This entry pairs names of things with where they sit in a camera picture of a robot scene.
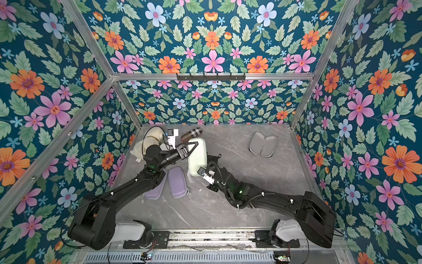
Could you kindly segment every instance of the white plush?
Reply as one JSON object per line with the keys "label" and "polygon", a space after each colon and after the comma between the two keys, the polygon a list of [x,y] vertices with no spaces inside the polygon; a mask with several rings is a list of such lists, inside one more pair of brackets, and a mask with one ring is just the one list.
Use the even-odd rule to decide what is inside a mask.
{"label": "white plush", "polygon": [[135,144],[135,146],[133,147],[133,150],[131,150],[130,153],[134,155],[135,157],[137,157],[138,159],[142,160],[143,155],[146,152],[146,149],[151,145],[160,145],[163,141],[163,137],[164,137],[164,134],[161,128],[153,127],[145,135],[144,140],[140,140]]}

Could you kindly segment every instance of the floral wallpaper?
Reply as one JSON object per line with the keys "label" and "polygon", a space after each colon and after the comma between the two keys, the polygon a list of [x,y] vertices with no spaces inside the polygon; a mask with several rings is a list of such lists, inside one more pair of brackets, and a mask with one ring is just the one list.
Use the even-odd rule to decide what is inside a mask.
{"label": "floral wallpaper", "polygon": [[296,127],[360,264],[422,263],[421,8],[363,1]]}
{"label": "floral wallpaper", "polygon": [[299,73],[314,70],[344,2],[92,0],[84,16],[115,72]]}
{"label": "floral wallpaper", "polygon": [[122,83],[143,123],[198,125],[291,122],[307,85],[301,80]]}
{"label": "floral wallpaper", "polygon": [[1,198],[104,76],[57,1],[1,0],[0,42]]}
{"label": "floral wallpaper", "polygon": [[[73,249],[60,241],[63,221],[88,192],[110,189],[134,137],[133,122],[110,89],[3,223],[0,263],[67,264]],[[21,150],[0,148],[2,156],[12,152],[21,157]]]}

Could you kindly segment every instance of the vent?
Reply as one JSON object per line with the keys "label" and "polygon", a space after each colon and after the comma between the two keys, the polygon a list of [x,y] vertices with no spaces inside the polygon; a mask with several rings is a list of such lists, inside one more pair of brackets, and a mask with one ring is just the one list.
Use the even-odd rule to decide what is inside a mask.
{"label": "vent", "polygon": [[[142,263],[142,252],[110,252],[110,263]],[[242,263],[273,263],[273,252],[253,253],[236,252],[154,252],[154,257],[147,263],[211,263],[233,261]],[[107,252],[90,252],[84,261],[88,263],[108,264]]]}

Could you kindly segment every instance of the gray slipper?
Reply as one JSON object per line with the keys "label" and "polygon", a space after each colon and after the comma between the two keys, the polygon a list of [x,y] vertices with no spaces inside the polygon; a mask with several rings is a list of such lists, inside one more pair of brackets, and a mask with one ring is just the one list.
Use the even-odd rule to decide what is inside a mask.
{"label": "gray slipper", "polygon": [[264,146],[264,139],[264,135],[262,135],[260,132],[256,132],[252,137],[251,144],[249,145],[250,152],[258,155]]}
{"label": "gray slipper", "polygon": [[271,157],[276,148],[277,138],[275,136],[267,136],[264,140],[264,146],[261,150],[261,156],[268,158]]}

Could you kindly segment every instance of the marble floor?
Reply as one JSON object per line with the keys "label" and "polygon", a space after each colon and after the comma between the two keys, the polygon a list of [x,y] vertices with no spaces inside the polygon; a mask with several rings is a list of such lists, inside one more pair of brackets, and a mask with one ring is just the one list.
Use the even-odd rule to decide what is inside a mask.
{"label": "marble floor", "polygon": [[[179,135],[195,128],[189,125],[167,125],[179,129]],[[142,133],[150,128],[145,125]],[[225,167],[239,181],[253,183],[264,189],[286,194],[303,195],[311,187],[300,166],[289,128],[285,125],[206,125],[200,137],[206,141],[209,155],[221,154],[219,166]],[[274,154],[270,158],[251,153],[249,143],[255,132],[264,136],[277,137]],[[128,163],[119,184],[137,175],[145,161],[136,162],[136,157],[128,154]],[[158,200],[148,200],[140,196],[126,205],[117,214],[117,221],[141,220],[153,229],[200,229],[200,228],[269,228],[275,219],[288,217],[264,209],[232,207],[222,192],[207,189],[208,183],[201,177],[187,177],[187,159],[170,165],[167,169],[180,166],[184,173],[190,194],[179,199],[171,195],[167,182]]]}

